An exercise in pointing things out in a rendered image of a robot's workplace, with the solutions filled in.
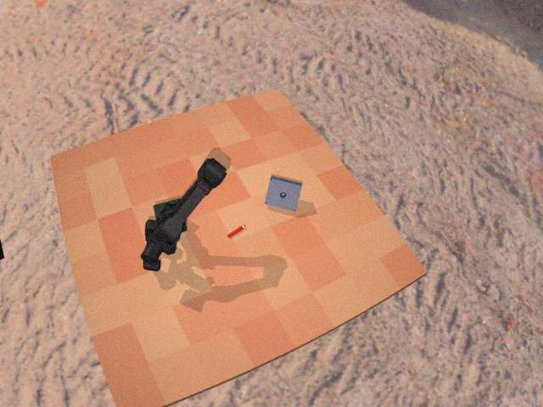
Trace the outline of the red peg with white band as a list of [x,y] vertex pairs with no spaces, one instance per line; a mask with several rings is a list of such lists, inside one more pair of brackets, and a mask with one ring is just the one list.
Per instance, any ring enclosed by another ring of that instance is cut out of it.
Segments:
[[235,231],[231,232],[230,234],[228,234],[228,237],[232,237],[234,236],[235,234],[237,234],[238,232],[242,231],[243,229],[245,228],[244,225],[240,226],[238,229],[236,229]]

